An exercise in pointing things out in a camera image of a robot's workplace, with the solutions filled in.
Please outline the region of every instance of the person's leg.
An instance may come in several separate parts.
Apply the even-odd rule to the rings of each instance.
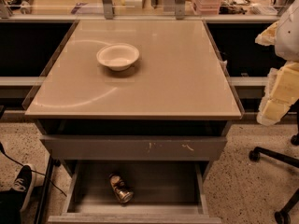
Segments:
[[[24,165],[9,191],[0,192],[0,224],[21,223],[20,212],[25,210],[36,183],[34,165]]]

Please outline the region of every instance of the speckled floor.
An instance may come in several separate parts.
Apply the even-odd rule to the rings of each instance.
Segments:
[[[295,121],[264,127],[254,121],[233,124],[228,143],[221,158],[215,161],[204,183],[209,214],[220,217],[223,224],[250,223],[272,224],[274,211],[280,210],[298,189],[299,170],[288,164],[263,156],[259,162],[251,162],[249,151],[256,147],[299,158],[299,147],[290,138],[297,133]],[[45,172],[48,154],[39,141],[40,133],[34,123],[0,122],[0,141],[8,156],[22,163],[33,163],[39,172]],[[20,166],[0,154],[0,190],[10,189]],[[70,177],[63,166],[55,167],[53,182],[67,192]],[[37,179],[41,185],[43,176]],[[65,196],[57,189],[50,189],[46,206],[48,216],[60,215]],[[22,215],[22,223],[34,223],[37,207],[33,196]],[[290,212],[292,223],[299,223],[299,204]]]

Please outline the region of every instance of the cable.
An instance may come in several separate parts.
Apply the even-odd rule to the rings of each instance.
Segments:
[[[21,163],[18,162],[18,161],[15,161],[14,159],[10,158],[10,157],[6,154],[6,152],[4,151],[4,148],[3,148],[3,145],[2,145],[1,142],[0,142],[0,152],[2,152],[2,154],[3,154],[4,156],[6,156],[9,160],[18,163],[18,164],[19,164],[20,166],[22,166],[22,167],[24,166],[23,164],[21,164]],[[49,182],[50,182],[56,189],[58,189],[58,190],[59,190],[65,197],[67,196],[67,195],[65,194],[65,192],[63,192],[61,189],[59,189],[59,188],[52,182],[52,180],[50,180],[49,178],[46,177],[45,174],[39,173],[38,171],[35,171],[35,170],[31,170],[31,172],[37,173],[38,175],[43,175],[43,176],[45,176],[45,178],[46,178],[47,180],[49,180]]]

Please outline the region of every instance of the white bowl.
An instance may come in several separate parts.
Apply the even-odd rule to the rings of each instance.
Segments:
[[[139,58],[139,50],[130,44],[117,43],[100,49],[96,58],[100,64],[113,71],[123,71]]]

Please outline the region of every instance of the shoe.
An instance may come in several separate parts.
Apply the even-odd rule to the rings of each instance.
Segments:
[[[33,164],[25,164],[17,175],[13,187],[11,189],[26,193],[24,195],[24,202],[20,212],[24,211],[29,203],[32,190],[36,184],[36,168]]]

